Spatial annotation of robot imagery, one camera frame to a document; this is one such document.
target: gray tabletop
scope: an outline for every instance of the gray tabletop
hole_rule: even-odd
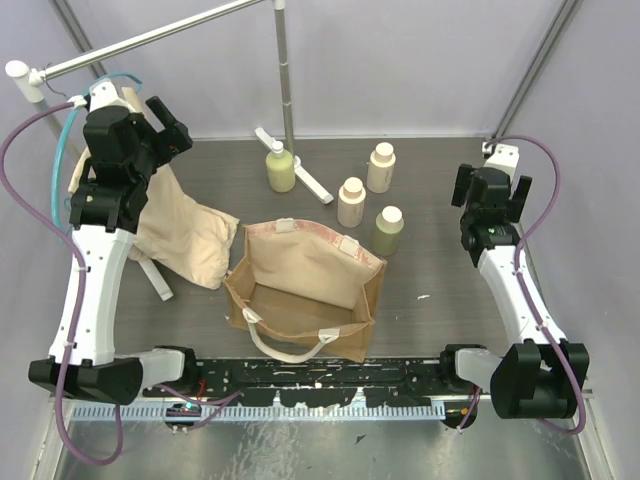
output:
[[[376,215],[399,207],[405,229],[398,252],[388,258],[369,356],[437,356],[447,343],[479,343],[497,354],[506,337],[495,301],[460,245],[461,210],[450,206],[458,165],[479,165],[480,139],[391,139],[398,158],[387,193],[367,193],[360,226],[337,221],[337,204],[322,205],[300,182],[278,194],[269,188],[265,150],[257,141],[200,142],[172,162],[185,193],[197,202],[250,224],[282,217],[325,224],[370,247]],[[366,179],[375,139],[303,140],[303,165],[330,192],[347,177]],[[242,258],[240,232],[231,267]],[[162,302],[134,262],[127,262],[116,312],[118,353],[156,345],[192,347],[199,357],[262,356],[249,334],[228,326],[223,290],[193,285],[160,266],[174,292]],[[279,345],[297,352],[295,346]]]

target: paper bag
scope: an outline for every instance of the paper bag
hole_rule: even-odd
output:
[[[318,352],[365,359],[386,262],[348,236],[306,220],[245,227],[245,253],[224,280],[230,324],[263,353],[300,363]],[[310,350],[289,355],[260,338]]]

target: beige cloth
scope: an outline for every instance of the beige cloth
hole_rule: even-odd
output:
[[[134,109],[143,111],[133,89],[122,91]],[[78,188],[84,162],[90,156],[85,148],[71,178],[69,193]],[[199,205],[185,195],[169,165],[160,167],[151,177],[147,197],[129,258],[140,261],[148,256],[197,285],[219,288],[229,268],[238,219]]]
[[[279,222],[286,225],[245,228],[244,258],[223,282],[231,326],[251,331],[247,311],[255,312],[258,333],[306,347],[318,346],[327,329],[338,330],[322,351],[362,362],[386,262],[324,225],[285,220],[283,230]]]

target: white connector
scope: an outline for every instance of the white connector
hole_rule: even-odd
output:
[[[485,153],[485,145],[484,143],[482,144],[483,153]],[[509,175],[509,179],[511,183],[513,183],[519,159],[520,154],[518,153],[518,147],[499,143],[495,146],[495,153],[489,157],[484,166],[503,171]]]
[[[74,95],[69,98],[69,101],[73,103],[73,108],[83,108],[87,106],[87,101],[82,95]]]

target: white rope handle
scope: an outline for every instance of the white rope handle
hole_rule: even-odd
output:
[[[316,356],[318,352],[322,350],[322,347],[324,347],[327,343],[331,343],[334,340],[338,339],[338,337],[340,337],[339,328],[324,328],[318,332],[319,341],[315,347],[313,347],[307,353],[303,353],[302,355],[291,355],[289,353],[280,352],[262,341],[255,327],[256,323],[262,321],[262,317],[260,315],[258,315],[250,308],[244,308],[242,310],[242,316],[247,321],[249,333],[251,334],[251,340],[253,340],[253,343],[256,345],[256,347],[258,347],[258,350],[260,350],[265,355],[268,355],[271,358],[275,358],[276,360],[280,360],[284,363],[306,362],[310,358]]]

